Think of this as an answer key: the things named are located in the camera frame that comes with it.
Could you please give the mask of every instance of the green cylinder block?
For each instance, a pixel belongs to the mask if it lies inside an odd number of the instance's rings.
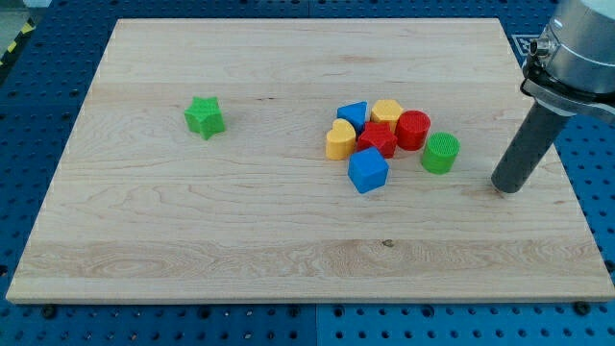
[[[459,147],[459,140],[455,136],[435,133],[427,140],[421,163],[433,174],[448,173],[459,153]]]

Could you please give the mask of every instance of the toy block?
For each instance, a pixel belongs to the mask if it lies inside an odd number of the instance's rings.
[[[391,133],[395,134],[397,120],[402,115],[404,109],[395,100],[378,100],[372,108],[371,120],[377,123],[387,123],[391,128]]]
[[[348,163],[348,176],[359,193],[386,184],[388,163],[374,147],[354,153]]]
[[[225,131],[222,111],[216,97],[192,98],[192,104],[184,111],[184,116],[188,129],[193,133],[201,134],[205,140]]]
[[[459,140],[447,133],[435,133],[427,140],[421,164],[433,174],[445,174],[451,170],[459,153]]]
[[[421,149],[430,126],[430,118],[422,111],[405,111],[397,121],[397,145],[404,150]]]
[[[357,151],[376,147],[381,154],[390,159],[395,154],[397,137],[390,131],[388,124],[365,123],[365,131],[358,137]]]
[[[329,160],[348,159],[355,151],[357,134],[350,122],[344,119],[335,119],[330,131],[327,132],[327,145],[325,155]]]
[[[346,119],[355,128],[357,136],[363,132],[365,127],[365,114],[367,113],[367,102],[357,102],[352,105],[337,109],[337,118]]]

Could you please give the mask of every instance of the red cylinder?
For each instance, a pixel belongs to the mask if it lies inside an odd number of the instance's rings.
[[[422,111],[405,111],[395,129],[397,145],[404,150],[421,149],[430,126],[430,118]]]

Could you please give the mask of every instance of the blue pegboard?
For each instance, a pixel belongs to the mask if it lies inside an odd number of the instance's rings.
[[[0,88],[0,292],[6,293],[120,17],[499,17],[521,61],[556,0],[56,0]],[[556,142],[615,265],[615,128],[578,116]],[[615,344],[615,304],[16,307],[13,344]]]

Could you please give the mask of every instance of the yellow black caution tape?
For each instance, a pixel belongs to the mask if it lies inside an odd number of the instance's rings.
[[[36,26],[34,20],[29,18],[17,34],[17,37],[11,42],[11,44],[9,44],[9,47],[7,47],[7,51],[4,52],[2,58],[0,58],[0,86],[9,76],[12,66],[17,61],[17,58],[19,58],[19,55],[21,55],[21,52],[32,36],[35,28]]]

